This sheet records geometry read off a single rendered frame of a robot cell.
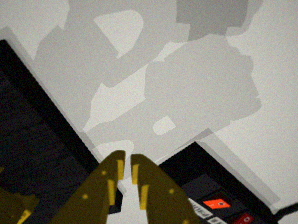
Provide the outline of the black power strip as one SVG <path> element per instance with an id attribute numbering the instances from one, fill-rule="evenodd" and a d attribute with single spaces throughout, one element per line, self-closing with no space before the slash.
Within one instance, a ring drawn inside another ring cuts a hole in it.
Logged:
<path id="1" fill-rule="evenodd" d="M 278 224 L 298 211 L 296 203 L 273 215 L 196 142 L 158 166 L 184 190 L 202 224 Z"/>

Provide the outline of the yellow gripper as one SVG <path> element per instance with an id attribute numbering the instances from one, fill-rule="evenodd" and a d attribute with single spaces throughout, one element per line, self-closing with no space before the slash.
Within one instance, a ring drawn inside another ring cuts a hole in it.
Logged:
<path id="1" fill-rule="evenodd" d="M 106 224 L 123 180 L 126 152 L 110 153 L 86 178 L 48 224 Z M 143 154 L 132 154 L 132 184 L 148 224 L 202 224 L 184 190 Z"/>

